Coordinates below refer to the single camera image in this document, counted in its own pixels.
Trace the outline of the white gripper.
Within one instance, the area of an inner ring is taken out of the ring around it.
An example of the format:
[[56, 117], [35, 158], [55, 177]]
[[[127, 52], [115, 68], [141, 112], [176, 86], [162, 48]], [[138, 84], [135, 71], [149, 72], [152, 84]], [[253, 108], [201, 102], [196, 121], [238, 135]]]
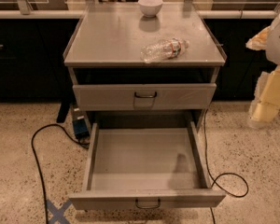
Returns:
[[252, 50], [266, 50], [269, 61], [278, 66], [271, 72], [262, 72], [249, 107], [248, 125], [262, 128], [269, 124], [280, 111], [280, 13], [259, 33], [250, 38], [245, 46]]

